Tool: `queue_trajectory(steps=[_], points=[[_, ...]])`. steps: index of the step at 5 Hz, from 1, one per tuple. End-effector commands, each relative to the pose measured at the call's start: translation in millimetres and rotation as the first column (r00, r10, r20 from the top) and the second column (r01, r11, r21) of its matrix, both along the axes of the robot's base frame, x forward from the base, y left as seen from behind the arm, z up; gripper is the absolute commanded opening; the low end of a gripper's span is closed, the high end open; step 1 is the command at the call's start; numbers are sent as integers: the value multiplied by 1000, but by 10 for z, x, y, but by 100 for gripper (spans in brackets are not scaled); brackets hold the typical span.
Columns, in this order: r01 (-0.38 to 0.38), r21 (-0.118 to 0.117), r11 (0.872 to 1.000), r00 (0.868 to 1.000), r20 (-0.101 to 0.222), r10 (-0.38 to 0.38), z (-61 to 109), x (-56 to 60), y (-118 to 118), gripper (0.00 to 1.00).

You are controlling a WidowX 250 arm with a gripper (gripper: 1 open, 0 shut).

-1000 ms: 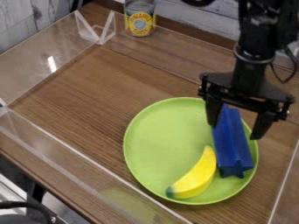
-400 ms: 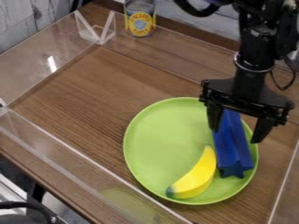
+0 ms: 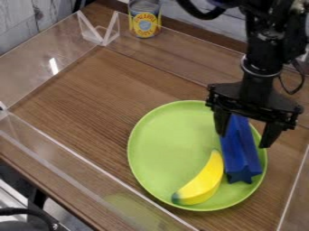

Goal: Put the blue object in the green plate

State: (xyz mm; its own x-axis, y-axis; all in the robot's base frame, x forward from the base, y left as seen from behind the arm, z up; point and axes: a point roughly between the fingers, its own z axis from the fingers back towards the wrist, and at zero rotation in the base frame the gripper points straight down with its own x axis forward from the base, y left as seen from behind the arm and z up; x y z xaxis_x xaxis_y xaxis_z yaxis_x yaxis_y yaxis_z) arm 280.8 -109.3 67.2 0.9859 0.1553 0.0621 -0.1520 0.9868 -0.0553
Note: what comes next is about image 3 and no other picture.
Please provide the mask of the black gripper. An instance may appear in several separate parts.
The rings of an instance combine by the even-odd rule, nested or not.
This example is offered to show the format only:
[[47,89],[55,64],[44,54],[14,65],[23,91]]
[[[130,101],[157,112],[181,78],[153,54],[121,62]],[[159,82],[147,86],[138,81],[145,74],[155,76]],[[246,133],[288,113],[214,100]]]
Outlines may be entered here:
[[280,94],[273,88],[264,95],[260,89],[241,94],[241,82],[210,84],[206,105],[214,111],[216,129],[220,136],[226,135],[232,114],[250,117],[266,123],[261,148],[269,148],[278,139],[281,132],[297,125],[303,106]]

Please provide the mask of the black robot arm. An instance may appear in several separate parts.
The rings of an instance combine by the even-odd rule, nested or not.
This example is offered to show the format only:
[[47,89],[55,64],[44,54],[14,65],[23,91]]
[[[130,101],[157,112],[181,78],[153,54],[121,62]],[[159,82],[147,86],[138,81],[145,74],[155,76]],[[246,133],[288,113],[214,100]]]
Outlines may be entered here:
[[287,64],[305,54],[309,0],[241,0],[248,50],[241,58],[242,79],[208,86],[206,105],[214,111],[220,135],[234,115],[266,124],[260,146],[268,148],[297,125],[303,106],[291,98],[303,88],[274,86]]

